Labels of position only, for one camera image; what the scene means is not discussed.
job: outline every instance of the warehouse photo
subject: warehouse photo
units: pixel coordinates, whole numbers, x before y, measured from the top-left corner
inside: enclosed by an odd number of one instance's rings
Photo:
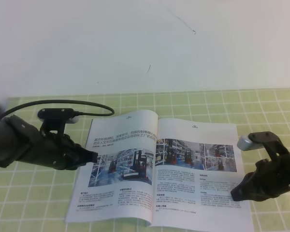
[[[205,144],[206,157],[234,158],[232,145]]]
[[[206,157],[205,166],[207,171],[223,171],[223,172],[237,171],[235,159],[233,158]]]
[[[141,181],[152,184],[152,151],[132,148],[98,157],[94,164],[88,187],[115,184],[121,181]]]
[[[155,165],[174,165],[205,170],[204,144],[176,139],[159,139]]]

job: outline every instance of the table surface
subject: table surface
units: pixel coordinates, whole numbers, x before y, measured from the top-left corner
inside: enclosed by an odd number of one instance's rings
[[[116,115],[149,109],[157,112],[160,118],[235,123],[239,135],[266,130],[276,133],[290,151],[290,89],[26,97],[10,99],[9,108],[41,99],[103,103],[113,107]],[[100,109],[86,106],[70,106],[75,110],[101,112]],[[36,114],[43,107],[26,108],[16,115],[39,127],[41,122]],[[83,117],[78,123],[68,125],[65,132],[84,146],[91,120],[91,117]],[[264,150],[258,150],[242,153],[242,157],[247,173],[254,171],[255,162],[266,158],[267,154]],[[66,224],[64,218],[74,181],[75,171],[56,171],[20,162],[14,162],[6,169],[0,168],[0,232],[185,231],[147,228],[143,220],[133,218]],[[262,203],[251,202],[250,205],[255,231],[290,231],[290,193]]]

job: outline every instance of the black cable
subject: black cable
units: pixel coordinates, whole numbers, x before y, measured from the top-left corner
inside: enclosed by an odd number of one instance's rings
[[[94,114],[94,113],[83,113],[83,112],[79,112],[80,114],[79,115],[87,115],[87,116],[111,116],[115,113],[115,111],[109,107],[109,106],[106,106],[106,105],[102,105],[102,104],[99,104],[99,103],[94,103],[94,102],[88,102],[88,101],[77,101],[77,100],[40,100],[40,101],[31,101],[31,102],[28,102],[28,103],[25,103],[25,104],[22,104],[22,105],[19,105],[19,106],[16,106],[10,110],[7,110],[6,112],[4,112],[3,114],[0,115],[0,120],[3,119],[5,116],[8,116],[9,114],[17,111],[17,110],[20,110],[20,109],[23,109],[23,108],[26,108],[26,107],[29,107],[29,106],[33,106],[33,105],[41,105],[41,104],[53,104],[53,103],[60,103],[60,104],[78,104],[78,105],[90,105],[90,106],[96,106],[96,107],[99,107],[99,108],[103,108],[103,109],[106,109],[106,110],[109,110],[111,111],[111,113],[106,113],[106,114]]]

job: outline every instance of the open magazine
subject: open magazine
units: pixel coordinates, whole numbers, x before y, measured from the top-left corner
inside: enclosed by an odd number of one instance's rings
[[[249,202],[230,191],[244,177],[234,124],[158,120],[141,110],[92,122],[66,222],[141,218],[150,226],[250,232]]]

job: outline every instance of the white wall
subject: white wall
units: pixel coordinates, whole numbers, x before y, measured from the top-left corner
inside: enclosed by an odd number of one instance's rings
[[[290,0],[0,0],[0,95],[264,87],[290,87]]]

